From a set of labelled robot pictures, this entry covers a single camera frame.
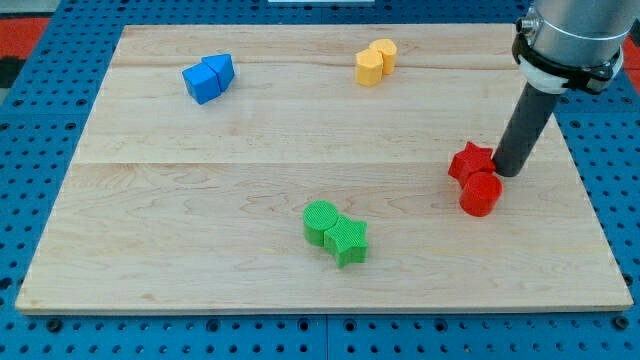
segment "wooden table surface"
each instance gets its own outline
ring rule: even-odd
[[[388,37],[365,88],[354,54]],[[447,176],[495,147],[524,79],[509,25],[128,26],[17,300],[27,314],[622,310],[631,296],[552,119],[485,218]],[[229,52],[198,106],[181,70]],[[302,236],[368,222],[365,264]]]

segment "green star-shaped block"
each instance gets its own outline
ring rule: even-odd
[[[363,263],[367,257],[367,223],[344,215],[324,233],[324,248],[336,258],[339,268],[351,262]]]
[[[338,209],[325,200],[309,204],[302,214],[304,238],[313,245],[324,246],[324,232],[338,221]]]

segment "blue cube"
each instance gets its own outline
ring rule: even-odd
[[[211,70],[218,74],[218,83],[221,91],[226,91],[231,84],[231,80],[235,76],[233,71],[233,61],[231,55],[220,54],[213,56],[206,56],[202,58],[202,62],[207,64]]]
[[[205,64],[194,65],[182,72],[189,95],[200,105],[220,96],[218,75]]]

